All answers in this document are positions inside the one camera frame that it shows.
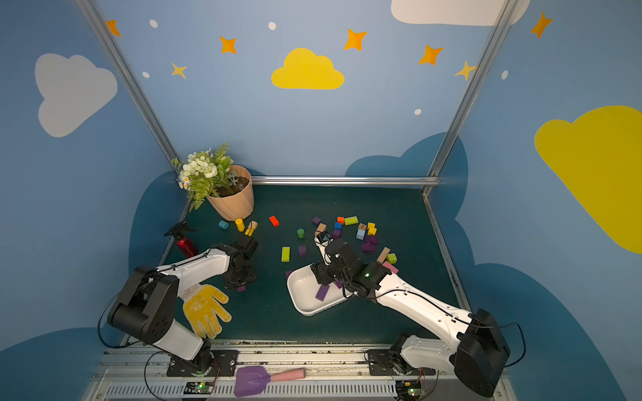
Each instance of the purple spatula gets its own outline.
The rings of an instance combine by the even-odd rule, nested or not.
[[[234,395],[247,397],[257,395],[265,390],[269,382],[281,382],[286,380],[305,379],[304,368],[284,371],[270,376],[262,366],[244,366],[236,370],[236,385]]]

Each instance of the spray bottle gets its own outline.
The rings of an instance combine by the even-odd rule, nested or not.
[[[173,225],[169,231],[165,233],[165,237],[172,236],[176,240],[176,245],[183,252],[183,254],[190,258],[199,254],[196,246],[189,240],[189,238],[183,234],[183,231],[196,231],[194,228],[191,228],[187,225],[187,221],[179,221],[177,224]]]

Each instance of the pink handle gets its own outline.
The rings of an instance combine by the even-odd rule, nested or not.
[[[281,373],[277,373],[270,377],[272,382],[284,382],[287,380],[299,380],[306,378],[306,370],[304,368],[288,370]]]

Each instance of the yellow cloud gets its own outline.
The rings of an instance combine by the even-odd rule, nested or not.
[[[283,67],[272,73],[274,86],[284,89],[337,89],[344,79],[332,60],[303,47],[291,51]]]
[[[535,147],[606,234],[642,253],[642,113],[626,106],[592,110],[574,123],[552,120]]]

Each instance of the soil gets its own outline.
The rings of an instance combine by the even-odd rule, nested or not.
[[[221,198],[224,198],[226,196],[236,195],[237,193],[241,192],[243,188],[245,188],[245,186],[249,183],[250,183],[250,180],[248,180],[247,178],[239,177],[238,183],[235,186],[232,186],[232,192],[226,190],[223,187],[217,188],[216,192],[218,192]]]

